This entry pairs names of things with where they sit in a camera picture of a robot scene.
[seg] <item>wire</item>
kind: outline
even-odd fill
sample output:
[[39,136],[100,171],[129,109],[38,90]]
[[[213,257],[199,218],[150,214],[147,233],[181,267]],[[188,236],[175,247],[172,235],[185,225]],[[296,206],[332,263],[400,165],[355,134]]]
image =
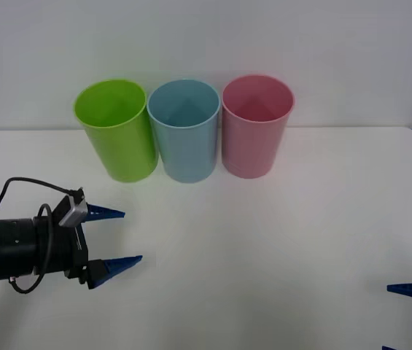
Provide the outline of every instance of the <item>wire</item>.
[[16,283],[15,279],[10,279],[9,283],[12,285],[13,289],[20,293],[20,294],[28,294],[32,292],[34,289],[37,288],[39,283],[44,278],[45,273],[47,272],[48,263],[50,261],[50,255],[52,254],[52,245],[53,245],[53,219],[52,219],[52,209],[46,203],[42,204],[39,209],[39,213],[37,217],[42,217],[42,212],[47,212],[47,221],[48,221],[48,243],[47,243],[47,251],[45,252],[44,263],[42,264],[42,268],[40,269],[39,277],[37,280],[30,286],[28,289],[21,289],[19,288],[18,284]]
[[[55,186],[54,184],[50,184],[45,181],[37,180],[37,179],[31,179],[29,177],[12,177],[8,179],[3,186],[3,190],[1,190],[0,193],[0,203],[4,198],[5,193],[8,190],[8,186],[11,182],[13,181],[22,181],[22,182],[30,182],[33,184],[40,184],[41,186],[44,187],[49,187],[53,190],[57,190],[59,192],[65,193],[67,195],[73,195],[76,191],[73,190],[67,190],[66,188],[62,188],[59,186]],[[45,273],[47,272],[48,264],[50,261],[50,256],[52,254],[52,245],[53,245],[53,216],[52,216],[52,209],[50,206],[46,203],[42,204],[39,208],[39,213],[37,214],[37,217],[42,217],[42,213],[45,211],[47,212],[47,221],[48,221],[48,243],[47,243],[47,251],[45,252],[45,258],[44,262],[42,264],[42,268],[40,269],[39,277],[37,277],[37,280],[30,286],[28,289],[21,289],[16,283],[16,279],[14,277],[9,278],[9,283],[12,285],[13,289],[20,293],[20,294],[28,294],[32,292],[34,289],[37,288],[37,286],[40,284],[42,279],[45,276]]]
[[72,194],[74,193],[74,191],[72,191],[72,190],[67,190],[67,189],[65,189],[65,188],[62,188],[62,187],[59,187],[59,186],[55,186],[54,184],[49,184],[48,182],[45,182],[45,181],[36,180],[36,179],[31,179],[31,178],[29,178],[29,177],[12,177],[12,178],[8,179],[8,180],[4,183],[3,190],[1,190],[1,193],[0,193],[0,203],[1,203],[1,201],[3,200],[3,197],[4,197],[5,193],[6,193],[7,190],[8,190],[9,184],[10,184],[11,182],[13,182],[13,181],[22,181],[22,182],[31,182],[31,183],[33,183],[33,184],[40,184],[41,186],[49,187],[49,188],[51,188],[51,189],[53,189],[53,190],[57,190],[57,191],[63,192],[63,193],[65,193],[65,194],[67,194],[67,195],[72,195]]

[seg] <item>plastic cup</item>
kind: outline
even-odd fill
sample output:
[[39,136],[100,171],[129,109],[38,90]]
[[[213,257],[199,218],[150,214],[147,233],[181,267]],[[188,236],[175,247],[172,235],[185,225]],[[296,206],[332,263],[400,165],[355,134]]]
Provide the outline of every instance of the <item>plastic cup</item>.
[[113,179],[135,182],[154,171],[158,153],[141,86],[122,79],[94,84],[78,96],[74,113]]
[[155,90],[147,110],[166,173],[179,182],[208,177],[217,162],[220,97],[205,82],[182,79]]
[[228,83],[222,100],[224,166],[245,179],[267,174],[295,104],[292,91],[273,77],[246,75]]

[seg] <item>white wall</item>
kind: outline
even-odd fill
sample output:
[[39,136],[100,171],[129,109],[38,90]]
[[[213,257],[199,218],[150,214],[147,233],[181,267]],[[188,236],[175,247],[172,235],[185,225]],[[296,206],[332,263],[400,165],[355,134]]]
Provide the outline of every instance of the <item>white wall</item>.
[[412,125],[412,0],[0,0],[0,128],[77,128],[87,85],[284,79],[290,125]]

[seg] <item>table surface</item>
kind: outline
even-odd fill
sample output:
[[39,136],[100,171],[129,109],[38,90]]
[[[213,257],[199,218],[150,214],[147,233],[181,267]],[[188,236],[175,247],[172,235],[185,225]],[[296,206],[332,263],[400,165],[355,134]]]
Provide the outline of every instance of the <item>table surface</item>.
[[[412,298],[386,291],[412,282],[406,128],[289,128],[268,175],[219,160],[197,184],[161,163],[115,182],[83,131],[0,131],[0,191],[11,176],[125,211],[85,225],[90,258],[144,259],[93,291],[63,273],[30,295],[0,281],[0,350],[412,350]],[[60,199],[14,183],[0,218]]]

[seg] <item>cup rim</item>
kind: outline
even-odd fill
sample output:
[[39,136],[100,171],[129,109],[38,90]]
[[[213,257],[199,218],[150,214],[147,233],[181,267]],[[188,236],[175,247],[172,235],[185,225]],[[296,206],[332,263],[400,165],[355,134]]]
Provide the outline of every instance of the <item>cup rim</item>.
[[[139,89],[141,89],[142,93],[144,94],[144,104],[142,105],[142,107],[140,108],[139,112],[136,113],[133,117],[131,117],[130,119],[126,120],[125,122],[121,122],[120,124],[116,124],[116,125],[110,125],[110,126],[96,126],[96,125],[91,125],[91,124],[87,124],[86,122],[83,122],[81,120],[81,118],[79,118],[79,116],[76,113],[76,104],[79,100],[79,98],[85,93],[87,92],[89,89],[94,88],[97,85],[101,85],[101,84],[105,84],[107,82],[129,82],[130,84],[135,85],[136,87],[138,87]],[[112,129],[112,128],[118,128],[119,126],[122,126],[124,124],[128,124],[129,122],[135,120],[137,117],[139,117],[140,114],[142,114],[142,112],[144,111],[144,109],[146,108],[146,104],[147,104],[147,94],[146,94],[146,90],[137,82],[134,82],[133,80],[129,80],[129,79],[123,79],[123,78],[114,78],[114,79],[106,79],[106,80],[102,80],[100,82],[95,82],[91,85],[89,85],[88,87],[86,87],[83,91],[81,91],[79,93],[79,95],[76,97],[76,100],[73,103],[73,113],[76,116],[76,118],[78,119],[78,121],[83,124],[84,126],[87,126],[88,128],[92,128],[92,129]]]
[[[215,94],[217,95],[217,99],[219,100],[219,103],[217,104],[217,109],[215,110],[214,113],[212,113],[212,115],[211,115],[209,118],[207,118],[207,119],[204,120],[203,122],[200,122],[199,124],[195,124],[195,125],[190,125],[190,126],[173,126],[173,125],[165,124],[164,122],[159,121],[159,119],[157,119],[156,117],[154,117],[154,114],[151,113],[151,111],[150,111],[149,105],[150,105],[150,99],[151,99],[151,97],[154,95],[155,91],[159,90],[161,87],[163,87],[163,86],[165,86],[165,85],[167,85],[167,84],[170,84],[170,83],[172,83],[172,82],[181,82],[181,81],[184,81],[184,80],[189,80],[189,81],[191,81],[191,82],[199,82],[199,83],[201,83],[201,84],[204,84],[204,85],[210,87],[210,88],[215,92]],[[161,86],[157,87],[154,91],[152,91],[152,92],[150,93],[150,95],[149,95],[149,98],[147,99],[147,112],[149,113],[149,117],[150,117],[152,120],[154,120],[156,123],[158,123],[158,124],[160,124],[160,125],[162,125],[162,126],[165,126],[165,127],[167,127],[167,128],[172,128],[172,129],[182,129],[182,130],[186,130],[186,129],[198,128],[198,127],[206,124],[208,121],[212,120],[216,115],[218,115],[221,105],[222,105],[222,100],[221,100],[221,98],[220,98],[219,93],[218,93],[217,90],[215,89],[215,87],[213,87],[212,85],[208,84],[207,82],[203,82],[203,81],[201,81],[201,80],[184,78],[184,79],[176,79],[176,80],[171,80],[170,82],[166,82],[166,83],[162,84]]]
[[[269,78],[269,79],[275,80],[275,81],[278,82],[279,84],[285,86],[285,87],[288,89],[288,91],[290,92],[290,95],[292,96],[292,106],[290,107],[290,109],[288,110],[288,112],[285,113],[284,115],[276,118],[276,119],[266,120],[266,121],[264,121],[264,122],[259,122],[259,121],[256,121],[256,120],[244,119],[243,117],[240,117],[239,115],[237,115],[237,114],[233,113],[232,111],[230,111],[230,110],[228,109],[227,105],[225,104],[225,99],[224,99],[223,94],[224,94],[225,90],[228,88],[228,86],[229,86],[231,83],[235,82],[235,81],[238,80],[238,79],[243,79],[243,78],[246,78],[246,77],[263,77],[263,78]],[[245,121],[245,122],[253,123],[253,124],[271,124],[271,123],[277,123],[278,121],[284,119],[285,117],[289,117],[289,114],[292,112],[293,108],[295,108],[295,94],[292,92],[292,90],[288,87],[287,84],[285,84],[284,82],[282,82],[280,79],[277,79],[277,78],[275,78],[275,77],[272,77],[271,75],[267,75],[267,74],[245,74],[245,75],[241,75],[241,76],[239,76],[239,77],[236,77],[235,79],[232,79],[231,81],[229,81],[229,82],[226,84],[226,86],[224,87],[224,89],[223,89],[223,91],[222,91],[222,105],[223,105],[223,108],[225,109],[225,111],[227,111],[228,114],[232,115],[232,116],[235,117],[235,118],[238,118],[239,120],[243,120],[243,121]]]

